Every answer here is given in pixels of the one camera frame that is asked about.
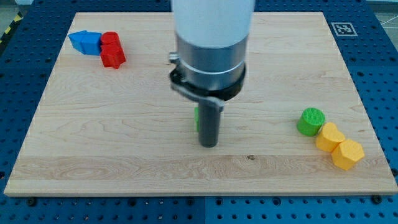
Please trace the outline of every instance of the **wooden board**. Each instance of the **wooden board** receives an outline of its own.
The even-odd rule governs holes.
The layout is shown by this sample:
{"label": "wooden board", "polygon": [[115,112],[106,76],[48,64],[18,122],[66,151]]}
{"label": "wooden board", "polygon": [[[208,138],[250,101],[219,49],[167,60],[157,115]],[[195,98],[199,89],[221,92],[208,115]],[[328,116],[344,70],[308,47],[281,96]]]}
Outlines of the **wooden board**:
{"label": "wooden board", "polygon": [[[320,12],[256,13],[242,92],[219,144],[198,143],[195,104],[170,89],[169,13],[78,13],[69,33],[119,33],[127,63],[103,68],[68,39],[5,189],[8,196],[394,194],[396,182]],[[366,158],[335,167],[295,127],[323,110]]]}

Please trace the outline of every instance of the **blue pegboard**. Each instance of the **blue pegboard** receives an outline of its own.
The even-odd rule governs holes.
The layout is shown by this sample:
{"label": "blue pegboard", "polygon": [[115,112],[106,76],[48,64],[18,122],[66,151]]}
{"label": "blue pegboard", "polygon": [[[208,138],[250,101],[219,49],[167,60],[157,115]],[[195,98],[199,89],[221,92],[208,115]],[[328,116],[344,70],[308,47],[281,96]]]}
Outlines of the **blue pegboard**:
{"label": "blue pegboard", "polygon": [[[169,12],[168,0],[36,0],[0,57],[0,189],[76,12]],[[398,52],[363,0],[260,0],[256,11],[322,11],[390,166],[398,169]],[[338,36],[349,22],[357,36]],[[397,223],[398,196],[28,198],[0,195],[0,223]]]}

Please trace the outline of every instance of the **blue block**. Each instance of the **blue block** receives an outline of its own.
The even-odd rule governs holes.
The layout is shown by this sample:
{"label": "blue block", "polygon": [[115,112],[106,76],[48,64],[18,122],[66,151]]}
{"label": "blue block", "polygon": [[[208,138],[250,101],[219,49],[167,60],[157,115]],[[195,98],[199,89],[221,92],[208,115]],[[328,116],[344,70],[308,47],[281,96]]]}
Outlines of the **blue block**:
{"label": "blue block", "polygon": [[85,50],[81,44],[81,40],[83,40],[84,36],[87,34],[87,30],[79,31],[76,33],[69,34],[70,42],[74,49],[78,50],[82,54],[85,54]]}
{"label": "blue block", "polygon": [[101,33],[87,32],[81,40],[81,45],[85,54],[100,55],[101,53]]}

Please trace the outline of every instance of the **yellow black warning tape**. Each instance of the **yellow black warning tape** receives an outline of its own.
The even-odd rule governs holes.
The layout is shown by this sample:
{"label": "yellow black warning tape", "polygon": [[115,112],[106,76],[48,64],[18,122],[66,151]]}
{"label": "yellow black warning tape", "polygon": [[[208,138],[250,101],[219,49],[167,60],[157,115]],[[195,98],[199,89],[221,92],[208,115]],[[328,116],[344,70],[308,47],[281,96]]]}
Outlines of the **yellow black warning tape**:
{"label": "yellow black warning tape", "polygon": [[17,27],[21,23],[21,20],[23,19],[22,13],[18,12],[18,14],[15,16],[15,18],[12,20],[11,24],[8,26],[6,31],[4,31],[3,35],[0,38],[0,56],[4,52],[4,50],[7,47],[7,44],[11,40],[11,37],[14,35],[15,31],[17,30]]}

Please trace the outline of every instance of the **green cylinder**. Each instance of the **green cylinder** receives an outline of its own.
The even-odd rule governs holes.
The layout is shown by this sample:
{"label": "green cylinder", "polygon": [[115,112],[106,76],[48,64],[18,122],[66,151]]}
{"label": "green cylinder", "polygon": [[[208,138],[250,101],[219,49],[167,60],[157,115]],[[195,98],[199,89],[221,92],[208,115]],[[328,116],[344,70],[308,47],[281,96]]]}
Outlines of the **green cylinder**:
{"label": "green cylinder", "polygon": [[322,111],[316,108],[307,108],[297,123],[297,129],[306,136],[314,136],[318,134],[324,122],[325,115]]}

